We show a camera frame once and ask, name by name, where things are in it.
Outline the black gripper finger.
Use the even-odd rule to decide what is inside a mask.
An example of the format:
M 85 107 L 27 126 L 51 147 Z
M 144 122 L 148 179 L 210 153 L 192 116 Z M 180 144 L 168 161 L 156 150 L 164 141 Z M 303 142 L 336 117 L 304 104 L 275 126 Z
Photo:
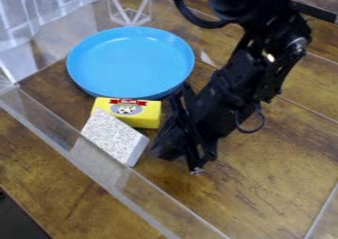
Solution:
M 176 109 L 172 112 L 169 120 L 161 131 L 161 137 L 180 137 L 184 135 L 184 123 L 182 123 L 182 109 Z
M 189 137 L 181 130 L 161 131 L 154 139 L 152 153 L 156 157 L 172 161 L 185 156 L 190 148 Z

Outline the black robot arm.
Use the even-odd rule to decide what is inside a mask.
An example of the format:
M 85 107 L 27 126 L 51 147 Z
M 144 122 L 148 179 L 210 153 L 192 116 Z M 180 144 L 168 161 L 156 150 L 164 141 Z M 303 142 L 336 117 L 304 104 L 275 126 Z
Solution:
M 209 0 L 220 19 L 197 17 L 184 0 L 174 0 L 181 14 L 198 27 L 218 29 L 237 23 L 244 37 L 226 65 L 196 92 L 182 83 L 169 97 L 172 114 L 154 140 L 157 157 L 186 159 L 192 174 L 218 157 L 218 141 L 244 128 L 250 116 L 263 118 L 263 103 L 283 92 L 283 83 L 295 65 L 307 55 L 312 29 L 291 0 Z

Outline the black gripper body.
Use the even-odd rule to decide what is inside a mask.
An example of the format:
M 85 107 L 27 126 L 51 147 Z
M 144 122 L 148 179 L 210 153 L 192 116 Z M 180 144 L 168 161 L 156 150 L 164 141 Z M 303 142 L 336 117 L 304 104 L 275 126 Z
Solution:
M 205 164 L 218 158 L 222 137 L 236 129 L 254 133 L 264 127 L 261 103 L 253 97 L 254 80 L 253 74 L 222 69 L 198 94 L 185 84 L 170 98 L 172 111 L 182 109 L 184 133 L 192 143 L 185 159 L 192 174 L 198 175 Z

